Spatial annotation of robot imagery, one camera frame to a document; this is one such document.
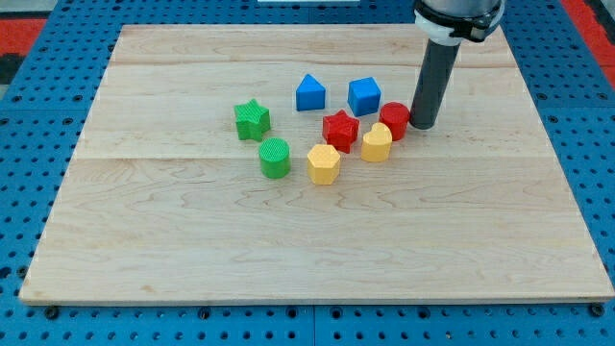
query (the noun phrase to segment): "blue block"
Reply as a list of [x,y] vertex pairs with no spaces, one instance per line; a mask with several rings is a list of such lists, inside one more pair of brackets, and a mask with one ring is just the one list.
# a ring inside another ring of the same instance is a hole
[[325,108],[325,87],[307,74],[297,87],[297,111],[313,111]]
[[348,84],[348,105],[355,116],[377,112],[380,104],[381,89],[374,78],[363,78]]

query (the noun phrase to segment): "yellow hexagonal block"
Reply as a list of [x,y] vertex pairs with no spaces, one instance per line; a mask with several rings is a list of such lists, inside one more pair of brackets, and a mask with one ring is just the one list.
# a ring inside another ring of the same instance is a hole
[[339,175],[339,153],[329,144],[316,144],[307,153],[307,174],[316,185],[331,185]]
[[363,135],[361,144],[361,158],[368,162],[381,162],[388,159],[391,151],[393,135],[388,127],[382,123],[372,126],[372,131]]

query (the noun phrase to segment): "wood grain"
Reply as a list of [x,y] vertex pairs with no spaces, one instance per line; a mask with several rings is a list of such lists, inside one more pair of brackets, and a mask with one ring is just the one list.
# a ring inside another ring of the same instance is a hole
[[[610,280],[501,31],[464,45],[436,126],[313,185],[321,118],[373,76],[409,103],[412,25],[125,26],[20,297],[32,305],[603,301]],[[294,111],[312,73],[325,111]],[[271,181],[233,105],[291,147]],[[377,121],[360,118],[361,134]]]

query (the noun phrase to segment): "plastic block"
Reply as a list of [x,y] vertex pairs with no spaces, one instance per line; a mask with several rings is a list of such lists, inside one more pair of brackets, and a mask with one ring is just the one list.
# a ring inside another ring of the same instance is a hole
[[281,138],[267,138],[258,148],[260,171],[265,177],[279,179],[290,171],[290,148]]
[[378,111],[381,89],[373,77],[352,81],[348,84],[348,105],[355,116]]
[[358,119],[341,110],[323,117],[323,138],[335,149],[350,154],[350,146],[357,140]]
[[325,108],[326,90],[314,77],[307,74],[297,87],[297,111],[313,111]]
[[399,102],[389,102],[381,108],[379,121],[391,130],[393,141],[404,138],[409,120],[410,111]]
[[262,141],[262,134],[271,130],[269,110],[252,99],[247,104],[234,106],[235,125],[240,140]]
[[391,131],[382,123],[372,126],[372,131],[363,135],[361,144],[361,158],[368,162],[381,162],[388,159],[391,151],[393,135]]
[[307,153],[307,174],[316,185],[331,185],[339,175],[340,162],[335,147],[316,144]]

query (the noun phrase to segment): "green block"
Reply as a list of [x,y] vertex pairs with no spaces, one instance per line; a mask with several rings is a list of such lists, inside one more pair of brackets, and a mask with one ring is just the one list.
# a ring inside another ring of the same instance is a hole
[[234,106],[234,124],[240,140],[262,141],[262,134],[271,130],[269,110],[252,99],[247,104]]
[[290,149],[281,138],[268,138],[258,148],[260,171],[265,177],[279,179],[290,171]]

